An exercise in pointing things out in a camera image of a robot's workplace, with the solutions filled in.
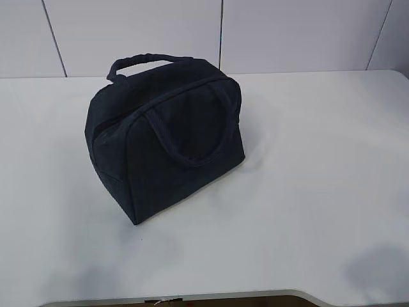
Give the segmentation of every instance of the bag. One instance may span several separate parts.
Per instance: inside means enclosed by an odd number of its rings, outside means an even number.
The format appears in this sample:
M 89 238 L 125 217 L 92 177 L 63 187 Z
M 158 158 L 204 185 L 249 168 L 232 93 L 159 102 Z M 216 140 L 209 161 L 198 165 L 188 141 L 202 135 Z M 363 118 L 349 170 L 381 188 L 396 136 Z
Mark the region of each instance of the bag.
M 116 71 L 173 63 L 125 77 Z M 134 224 L 188 197 L 244 160 L 240 87 L 204 59 L 140 54 L 117 60 L 92 99 L 91 161 Z

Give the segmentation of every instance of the white table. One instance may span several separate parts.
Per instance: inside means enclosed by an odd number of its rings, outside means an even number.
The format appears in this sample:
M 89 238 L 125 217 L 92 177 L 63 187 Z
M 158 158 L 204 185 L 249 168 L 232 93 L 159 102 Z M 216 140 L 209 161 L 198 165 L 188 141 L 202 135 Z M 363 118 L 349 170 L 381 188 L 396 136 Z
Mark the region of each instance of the white table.
M 140 226 L 99 182 L 84 140 L 107 81 L 0 80 L 0 306 L 409 302 L 409 81 L 233 77 L 245 162 Z

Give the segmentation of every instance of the insulated lunch bag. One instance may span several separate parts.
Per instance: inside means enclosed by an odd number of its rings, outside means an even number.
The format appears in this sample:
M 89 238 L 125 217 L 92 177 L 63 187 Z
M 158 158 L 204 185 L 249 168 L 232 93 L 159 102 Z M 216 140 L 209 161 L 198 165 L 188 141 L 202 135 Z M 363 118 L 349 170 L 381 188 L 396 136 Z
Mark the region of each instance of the insulated lunch bag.
M 116 71 L 170 64 L 125 77 Z M 85 127 L 94 168 L 134 224 L 174 205 L 244 160 L 240 87 L 204 59 L 119 59 L 91 100 Z

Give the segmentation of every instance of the white wall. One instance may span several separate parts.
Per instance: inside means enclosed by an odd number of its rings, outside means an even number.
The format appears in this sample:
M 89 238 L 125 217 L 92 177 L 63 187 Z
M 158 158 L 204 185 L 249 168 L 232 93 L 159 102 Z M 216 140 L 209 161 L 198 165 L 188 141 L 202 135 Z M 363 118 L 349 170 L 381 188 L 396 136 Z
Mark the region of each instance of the white wall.
M 365 70 L 390 0 L 225 0 L 230 74 Z
M 41 1 L 0 0 L 0 77 L 63 77 Z
M 46 0 L 45 5 L 68 76 L 107 75 L 116 59 L 147 52 L 218 65 L 220 0 Z
M 68 76 L 105 76 L 116 59 L 147 52 L 221 62 L 230 74 L 392 68 L 409 76 L 409 0 L 224 0 L 223 18 L 221 3 L 45 0 L 45 7 Z M 58 76 L 64 70 L 42 0 L 0 0 L 0 77 Z
M 409 0 L 393 0 L 369 69 L 394 69 L 409 77 Z

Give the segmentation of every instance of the top handle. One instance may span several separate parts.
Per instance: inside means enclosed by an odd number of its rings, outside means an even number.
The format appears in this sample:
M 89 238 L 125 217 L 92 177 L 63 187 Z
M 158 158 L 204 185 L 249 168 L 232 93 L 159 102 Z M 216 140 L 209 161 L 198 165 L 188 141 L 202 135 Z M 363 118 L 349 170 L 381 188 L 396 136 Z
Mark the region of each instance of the top handle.
M 207 86 L 222 104 L 222 107 L 226 112 L 226 121 L 224 123 L 224 129 L 219 144 L 212 150 L 212 152 L 207 153 L 204 157 L 187 157 L 183 155 L 180 144 L 175 141 L 171 131 L 169 131 L 158 111 L 155 108 L 151 108 L 145 112 L 145 118 L 148 120 L 167 154 L 176 162 L 190 168 L 197 168 L 214 161 L 218 155 L 228 148 L 228 144 L 237 128 L 237 120 L 235 116 L 236 104 L 232 103 L 229 95 L 217 82 L 208 83 Z
M 124 75 L 117 75 L 116 71 L 129 66 L 134 66 L 141 63 L 149 63 L 155 61 L 168 61 L 168 62 L 179 62 L 187 61 L 193 59 L 190 56 L 168 56 L 166 54 L 138 54 L 137 56 L 132 56 L 131 58 L 117 59 L 114 64 L 112 64 L 107 79 L 114 82 L 115 78 Z

